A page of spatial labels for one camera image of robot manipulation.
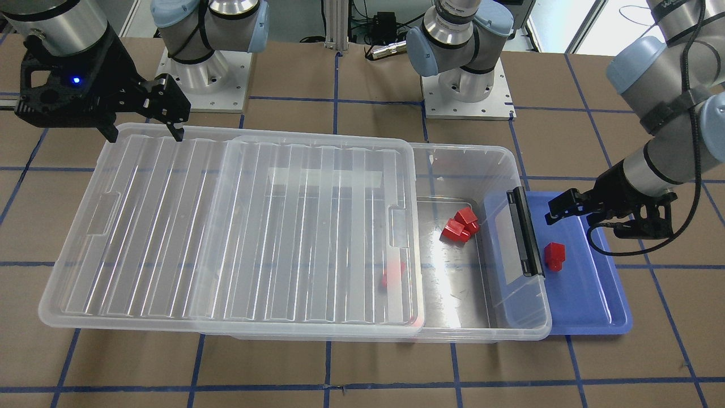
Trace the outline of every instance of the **metal base plate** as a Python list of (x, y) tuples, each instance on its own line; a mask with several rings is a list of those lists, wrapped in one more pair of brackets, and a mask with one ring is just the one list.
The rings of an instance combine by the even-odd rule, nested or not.
[[(229, 64), (231, 75), (224, 87), (213, 94), (189, 94), (184, 92), (191, 102), (192, 112), (242, 113), (247, 98), (247, 85), (252, 70), (252, 54), (248, 52), (222, 51)], [(158, 76), (168, 72), (168, 51), (164, 49), (161, 62), (156, 71)]]
[(422, 77), (423, 95), (426, 100), (426, 117), (433, 119), (480, 119), (485, 121), (508, 121), (516, 117), (511, 92), (501, 60), (494, 68), (496, 81), (490, 95), (480, 102), (461, 102), (442, 92), (438, 76)]

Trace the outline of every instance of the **clear plastic bin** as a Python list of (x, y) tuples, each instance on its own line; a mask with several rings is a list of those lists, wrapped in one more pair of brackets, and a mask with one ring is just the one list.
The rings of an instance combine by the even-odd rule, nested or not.
[[(193, 126), (177, 143), (125, 124), (39, 313), (238, 338), (537, 340), (551, 316), (543, 278), (522, 274), (518, 185), (499, 147)], [(439, 240), (462, 205), (481, 232)]]
[[(427, 341), (541, 340), (552, 327), (544, 277), (523, 274), (521, 232), (508, 192), (521, 186), (503, 147), (412, 143)], [(440, 240), (470, 207), (481, 231), (466, 244)]]

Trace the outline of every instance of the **red cube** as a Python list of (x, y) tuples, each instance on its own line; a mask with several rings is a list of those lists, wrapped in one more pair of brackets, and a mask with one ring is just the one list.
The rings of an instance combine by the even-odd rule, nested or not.
[(553, 272), (559, 272), (566, 261), (566, 248), (558, 242), (551, 242), (544, 248), (544, 262)]
[(471, 238), (471, 233), (466, 231), (465, 226), (460, 222), (454, 219), (449, 219), (446, 223), (446, 227), (443, 228), (441, 236), (446, 237), (451, 241), (468, 242)]
[(479, 227), (479, 218), (473, 213), (471, 207), (465, 207), (455, 214), (455, 220), (465, 226), (465, 230), (471, 235), (481, 230)]

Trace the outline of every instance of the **cable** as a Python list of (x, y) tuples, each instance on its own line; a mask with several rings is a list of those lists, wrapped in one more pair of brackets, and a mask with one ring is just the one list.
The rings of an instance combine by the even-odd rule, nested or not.
[(299, 40), (301, 43), (323, 43), (325, 42), (325, 37), (323, 36), (309, 36), (304, 37), (303, 39)]
[[(206, 14), (207, 9), (209, 8), (210, 2), (211, 2), (211, 0), (207, 0), (205, 3), (205, 6), (202, 6), (202, 4), (199, 3), (199, 7), (204, 7), (204, 14)], [(199, 15), (203, 17), (201, 9), (199, 10)], [(196, 35), (196, 33), (198, 33), (199, 30), (202, 29), (202, 24), (204, 24), (204, 19), (199, 18), (199, 22), (196, 24), (196, 27), (194, 27), (194, 29), (191, 31), (191, 34), (189, 34), (188, 37), (186, 37), (186, 40), (184, 40), (184, 42), (181, 44), (179, 49), (177, 49), (176, 52), (169, 53), (168, 57), (170, 59), (179, 55), (189, 45), (189, 43), (191, 42), (192, 38)]]
[(320, 13), (322, 14), (322, 26), (327, 37), (327, 18), (325, 18), (325, 0), (320, 0)]
[(642, 33), (641, 36), (637, 37), (637, 39), (639, 40), (640, 38), (642, 38), (645, 35), (647, 35), (647, 33), (649, 33), (650, 30), (652, 30), (656, 25), (657, 25), (657, 23), (652, 23), (652, 25), (647, 30), (645, 30), (644, 33)]
[[(413, 18), (412, 20), (406, 21), (405, 23), (396, 24), (395, 25), (395, 32), (397, 33), (398, 28), (405, 27), (406, 25), (408, 25), (408, 24), (410, 24), (410, 23), (412, 23), (412, 22), (414, 22), (416, 20), (419, 20), (419, 19), (423, 18), (423, 16), (425, 16), (425, 15), (426, 15), (426, 13), (423, 13), (423, 14), (417, 16), (416, 18)], [(388, 35), (390, 33), (392, 33), (392, 30), (389, 30), (389, 31), (385, 32), (383, 34), (383, 36), (386, 36), (386, 35)], [(370, 53), (372, 51), (373, 51), (373, 45), (370, 45), (370, 48), (368, 48), (368, 50), (365, 52), (365, 58), (368, 58), (369, 59)]]
[[(695, 39), (697, 39), (697, 36), (700, 35), (700, 29), (703, 27), (703, 21), (705, 20), (705, 0), (700, 0), (700, 15), (697, 17), (697, 24), (695, 25), (695, 29), (692, 31), (692, 34), (689, 37), (689, 40), (687, 40), (687, 44), (685, 44), (684, 49), (682, 50), (682, 56), (680, 57), (680, 64), (681, 64), (681, 71), (682, 71), (682, 93), (685, 93), (690, 90), (689, 85), (689, 61), (688, 61), (688, 54), (689, 49), (692, 48), (692, 45), (695, 43)], [(697, 207), (700, 204), (700, 194), (702, 192), (702, 183), (703, 183), (703, 169), (702, 169), (702, 163), (700, 161), (700, 123), (697, 121), (697, 113), (695, 112), (696, 107), (693, 106), (689, 109), (689, 121), (690, 126), (692, 127), (692, 149), (693, 149), (693, 157), (695, 159), (695, 196), (692, 198), (692, 206), (689, 208), (689, 213), (687, 214), (687, 218), (682, 223), (682, 226), (679, 227), (677, 232), (675, 232), (671, 237), (667, 238), (666, 240), (660, 242), (659, 244), (650, 247), (645, 248), (643, 250), (636, 250), (632, 252), (609, 252), (606, 250), (603, 250), (602, 248), (597, 247), (594, 244), (594, 241), (592, 239), (592, 233), (595, 229), (600, 227), (613, 227), (616, 225), (616, 223), (599, 223), (591, 225), (587, 230), (587, 242), (589, 243), (589, 246), (594, 248), (598, 253), (601, 253), (603, 255), (607, 256), (636, 256), (636, 255), (644, 255), (646, 253), (650, 253), (653, 251), (656, 251), (670, 242), (674, 241), (682, 235), (685, 229), (689, 227), (690, 223), (692, 222), (692, 219), (695, 217), (695, 212), (697, 212)]]
[(631, 19), (631, 18), (627, 17), (626, 15), (624, 15), (624, 13), (622, 12), (622, 9), (625, 9), (627, 7), (635, 7), (637, 9), (645, 9), (647, 11), (650, 11), (650, 8), (649, 7), (635, 6), (634, 4), (629, 4), (627, 6), (619, 7), (619, 15), (622, 16), (622, 17), (624, 17), (625, 20), (627, 20), (627, 21), (629, 21), (631, 23), (634, 23), (634, 24), (643, 25), (645, 27), (648, 27), (649, 26), (649, 24), (644, 24), (644, 23), (640, 23), (639, 21), (634, 21), (633, 19)]

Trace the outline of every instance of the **table surface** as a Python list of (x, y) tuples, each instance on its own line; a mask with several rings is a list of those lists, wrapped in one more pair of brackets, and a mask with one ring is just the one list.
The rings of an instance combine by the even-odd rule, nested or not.
[[(152, 77), (160, 40), (125, 38)], [(0, 38), (0, 97), (24, 49)], [(608, 57), (504, 53), (515, 121), (426, 119), (405, 56), (344, 57), (270, 43), (245, 113), (189, 124), (492, 144), (531, 190), (589, 189), (648, 135), (605, 77)], [(118, 122), (142, 122), (121, 114)], [(0, 407), (725, 407), (725, 166), (707, 173), (692, 226), (648, 257), (616, 260), (634, 328), (481, 344), (244, 341), (193, 333), (45, 326), (37, 305), (103, 137), (0, 112)], [(677, 190), (680, 225), (694, 184)], [(639, 242), (615, 242), (616, 250)]]

